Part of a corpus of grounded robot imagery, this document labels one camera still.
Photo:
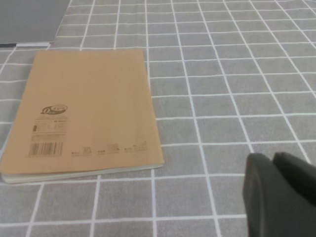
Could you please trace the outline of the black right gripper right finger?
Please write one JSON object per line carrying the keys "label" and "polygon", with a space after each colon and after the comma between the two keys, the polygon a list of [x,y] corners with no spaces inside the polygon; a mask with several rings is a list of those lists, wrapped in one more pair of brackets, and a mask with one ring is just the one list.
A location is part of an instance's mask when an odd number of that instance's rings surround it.
{"label": "black right gripper right finger", "polygon": [[316,235],[316,167],[300,158],[286,153],[275,153],[273,163],[294,190],[296,200],[292,197],[293,213],[291,233],[295,237],[314,237]]}

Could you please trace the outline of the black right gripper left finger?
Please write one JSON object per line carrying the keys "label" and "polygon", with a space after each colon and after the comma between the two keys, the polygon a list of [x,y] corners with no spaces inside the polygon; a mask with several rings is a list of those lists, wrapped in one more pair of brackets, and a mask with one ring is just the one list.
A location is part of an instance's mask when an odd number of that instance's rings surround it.
{"label": "black right gripper left finger", "polygon": [[265,155],[247,157],[242,194],[250,237],[294,236],[294,190]]}

